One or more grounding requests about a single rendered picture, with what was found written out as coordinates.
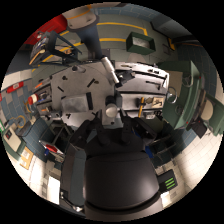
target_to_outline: red panel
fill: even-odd
[[[53,151],[54,153],[56,153],[58,150],[54,147],[54,146],[50,146],[48,144],[46,144],[46,146],[50,151]]]
[[[38,30],[36,30],[24,44],[35,45],[40,39],[37,39],[38,31],[51,32],[54,30],[57,34],[65,31],[67,29],[67,19],[63,15],[58,15],[53,19],[46,22]]]

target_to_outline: green indicator light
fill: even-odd
[[[170,182],[170,183],[166,184],[166,186],[168,186],[168,185],[172,184],[173,182],[174,182],[174,181],[172,181],[172,182]]]
[[[171,186],[167,187],[167,189],[169,189],[169,188],[173,187],[174,185],[175,185],[175,184],[173,184],[173,185],[171,185]]]
[[[173,179],[173,177],[171,179],[169,179],[168,181],[166,181],[165,183],[170,182],[172,179]]]

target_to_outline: green cabinet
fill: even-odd
[[[131,32],[126,40],[127,52],[148,55],[155,52],[155,42],[152,37]]]

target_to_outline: red wall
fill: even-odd
[[[46,22],[38,30],[36,30],[26,40],[26,42],[24,42],[24,44],[35,45],[40,40],[40,38],[37,39],[38,31],[45,33],[45,32],[51,32],[52,30],[54,30],[56,33],[61,33],[65,31],[66,28],[67,28],[67,19],[63,15],[58,15],[57,17],[54,17],[53,19]]]

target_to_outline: wooden board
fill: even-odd
[[[27,147],[25,147],[24,151],[21,154],[22,159],[21,159],[20,165],[26,168],[27,170],[29,170],[33,155],[34,153],[32,153]]]

